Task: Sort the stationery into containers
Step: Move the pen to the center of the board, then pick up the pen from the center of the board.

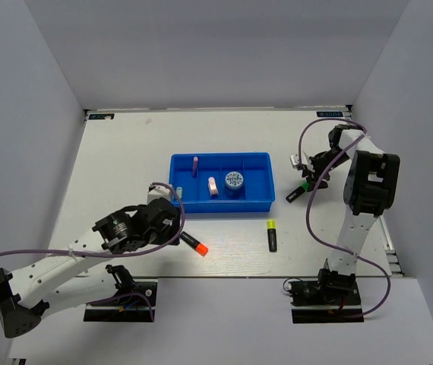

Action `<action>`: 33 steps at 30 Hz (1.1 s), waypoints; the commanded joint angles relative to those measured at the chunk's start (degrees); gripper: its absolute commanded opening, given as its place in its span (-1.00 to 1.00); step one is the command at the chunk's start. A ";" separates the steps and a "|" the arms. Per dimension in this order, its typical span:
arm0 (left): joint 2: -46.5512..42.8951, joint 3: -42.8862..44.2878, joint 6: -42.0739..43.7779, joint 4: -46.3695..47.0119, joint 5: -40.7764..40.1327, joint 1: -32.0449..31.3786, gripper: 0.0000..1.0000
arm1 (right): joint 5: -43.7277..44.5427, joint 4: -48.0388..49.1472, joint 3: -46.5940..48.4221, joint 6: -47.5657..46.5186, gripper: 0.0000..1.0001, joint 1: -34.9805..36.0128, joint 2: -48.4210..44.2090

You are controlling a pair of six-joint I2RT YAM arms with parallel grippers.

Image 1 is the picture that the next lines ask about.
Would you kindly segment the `yellow capped black highlighter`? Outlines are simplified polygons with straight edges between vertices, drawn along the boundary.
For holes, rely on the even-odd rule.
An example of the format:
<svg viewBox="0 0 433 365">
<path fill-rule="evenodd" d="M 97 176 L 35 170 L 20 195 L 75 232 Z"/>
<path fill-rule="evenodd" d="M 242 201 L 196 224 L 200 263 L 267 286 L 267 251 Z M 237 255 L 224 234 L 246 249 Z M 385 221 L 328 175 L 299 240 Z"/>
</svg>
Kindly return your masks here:
<svg viewBox="0 0 433 365">
<path fill-rule="evenodd" d="M 277 229 L 274 219 L 267 221 L 267 242 L 270 252 L 277 251 Z"/>
</svg>

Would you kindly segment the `green capped black highlighter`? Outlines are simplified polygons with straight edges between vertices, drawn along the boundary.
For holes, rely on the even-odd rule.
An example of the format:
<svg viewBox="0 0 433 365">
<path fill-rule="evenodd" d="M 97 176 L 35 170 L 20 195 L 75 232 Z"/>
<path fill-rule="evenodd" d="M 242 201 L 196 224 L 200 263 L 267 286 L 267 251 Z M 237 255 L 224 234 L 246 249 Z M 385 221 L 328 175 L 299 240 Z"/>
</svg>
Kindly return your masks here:
<svg viewBox="0 0 433 365">
<path fill-rule="evenodd" d="M 298 186 L 296 189 L 291 191 L 286 196 L 286 201 L 288 203 L 294 202 L 297 198 L 299 198 L 301 195 L 305 194 L 308 191 L 308 183 L 303 182 L 300 186 Z"/>
</svg>

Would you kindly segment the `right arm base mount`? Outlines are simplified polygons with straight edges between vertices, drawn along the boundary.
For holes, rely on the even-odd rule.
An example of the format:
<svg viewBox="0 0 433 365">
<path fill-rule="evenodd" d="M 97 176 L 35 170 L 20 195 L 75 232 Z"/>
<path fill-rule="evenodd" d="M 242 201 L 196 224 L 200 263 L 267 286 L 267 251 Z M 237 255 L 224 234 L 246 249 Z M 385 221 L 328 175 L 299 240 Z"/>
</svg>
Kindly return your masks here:
<svg viewBox="0 0 433 365">
<path fill-rule="evenodd" d="M 291 299 L 294 324 L 358 323 L 364 321 L 355 275 L 322 268 L 315 280 L 288 278 L 283 290 Z"/>
</svg>

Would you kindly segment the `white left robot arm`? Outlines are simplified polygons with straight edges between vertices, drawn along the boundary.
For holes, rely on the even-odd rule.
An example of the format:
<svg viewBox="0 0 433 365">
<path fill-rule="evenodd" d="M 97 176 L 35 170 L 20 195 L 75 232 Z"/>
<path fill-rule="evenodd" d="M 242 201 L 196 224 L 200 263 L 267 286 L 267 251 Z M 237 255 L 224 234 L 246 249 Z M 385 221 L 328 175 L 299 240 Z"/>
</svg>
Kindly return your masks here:
<svg viewBox="0 0 433 365">
<path fill-rule="evenodd" d="M 81 304 L 127 303 L 143 295 L 128 269 L 109 260 L 154 245 L 178 244 L 185 210 L 164 198 L 112 212 L 75 240 L 24 268 L 0 268 L 0 322 L 6 338 L 22 336 L 43 319 Z"/>
</svg>

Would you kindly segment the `light blue small eraser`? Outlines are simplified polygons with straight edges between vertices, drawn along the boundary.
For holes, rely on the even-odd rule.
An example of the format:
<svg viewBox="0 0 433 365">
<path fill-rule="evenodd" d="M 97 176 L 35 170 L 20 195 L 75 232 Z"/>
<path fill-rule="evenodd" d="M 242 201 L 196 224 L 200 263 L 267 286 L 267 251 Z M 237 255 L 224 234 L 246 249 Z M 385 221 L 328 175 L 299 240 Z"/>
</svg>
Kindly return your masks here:
<svg viewBox="0 0 433 365">
<path fill-rule="evenodd" d="M 178 187 L 176 188 L 176 193 L 177 193 L 177 196 L 178 196 L 179 198 L 183 198 L 183 188 L 182 188 L 181 186 L 178 186 Z"/>
</svg>

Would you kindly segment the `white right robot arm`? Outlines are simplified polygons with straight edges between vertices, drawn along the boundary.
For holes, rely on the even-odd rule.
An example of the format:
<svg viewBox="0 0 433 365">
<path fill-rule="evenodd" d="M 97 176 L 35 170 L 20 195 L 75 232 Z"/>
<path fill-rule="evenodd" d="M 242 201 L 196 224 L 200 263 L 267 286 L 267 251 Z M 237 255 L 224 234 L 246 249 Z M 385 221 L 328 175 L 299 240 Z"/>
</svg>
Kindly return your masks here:
<svg viewBox="0 0 433 365">
<path fill-rule="evenodd" d="M 358 125 L 340 124 L 328 135 L 330 149 L 307 157 L 298 153 L 297 169 L 308 184 L 308 191 L 324 189 L 330 172 L 349 161 L 343 188 L 345 218 L 324 270 L 345 277 L 356 274 L 360 253 L 369 230 L 394 201 L 400 157 L 376 147 Z"/>
</svg>

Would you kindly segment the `orange capped black highlighter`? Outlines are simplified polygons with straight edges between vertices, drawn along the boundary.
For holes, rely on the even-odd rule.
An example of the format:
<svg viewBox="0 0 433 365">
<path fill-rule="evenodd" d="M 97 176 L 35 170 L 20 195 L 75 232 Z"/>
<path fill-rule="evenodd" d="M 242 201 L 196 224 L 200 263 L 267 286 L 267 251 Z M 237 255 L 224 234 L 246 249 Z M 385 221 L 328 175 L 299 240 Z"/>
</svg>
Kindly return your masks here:
<svg viewBox="0 0 433 365">
<path fill-rule="evenodd" d="M 208 248 L 201 243 L 199 240 L 195 239 L 190 234 L 182 231 L 180 234 L 180 239 L 183 240 L 186 244 L 188 244 L 195 252 L 197 252 L 201 256 L 205 256 L 208 253 Z"/>
</svg>

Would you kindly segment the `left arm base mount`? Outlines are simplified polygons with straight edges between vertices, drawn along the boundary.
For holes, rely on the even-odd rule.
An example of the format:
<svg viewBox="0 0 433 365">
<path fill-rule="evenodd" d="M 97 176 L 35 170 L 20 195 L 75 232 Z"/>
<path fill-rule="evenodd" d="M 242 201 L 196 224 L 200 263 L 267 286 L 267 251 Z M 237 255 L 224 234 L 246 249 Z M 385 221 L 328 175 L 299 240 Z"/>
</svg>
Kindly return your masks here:
<svg viewBox="0 0 433 365">
<path fill-rule="evenodd" d="M 153 322 L 156 314 L 157 279 L 134 279 L 123 265 L 107 265 L 114 281 L 115 293 L 110 300 L 87 304 L 85 322 Z"/>
</svg>

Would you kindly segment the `blue patterned tape roll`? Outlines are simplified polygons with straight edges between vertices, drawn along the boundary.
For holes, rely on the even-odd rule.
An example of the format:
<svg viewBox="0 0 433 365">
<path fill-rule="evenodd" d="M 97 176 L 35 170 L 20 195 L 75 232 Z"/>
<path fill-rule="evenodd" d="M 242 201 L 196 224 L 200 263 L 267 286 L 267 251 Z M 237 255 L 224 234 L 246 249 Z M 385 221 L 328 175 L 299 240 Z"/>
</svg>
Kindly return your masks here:
<svg viewBox="0 0 433 365">
<path fill-rule="evenodd" d="M 241 199 L 245 195 L 245 179 L 241 172 L 230 171 L 225 175 L 225 196 L 228 199 Z"/>
</svg>

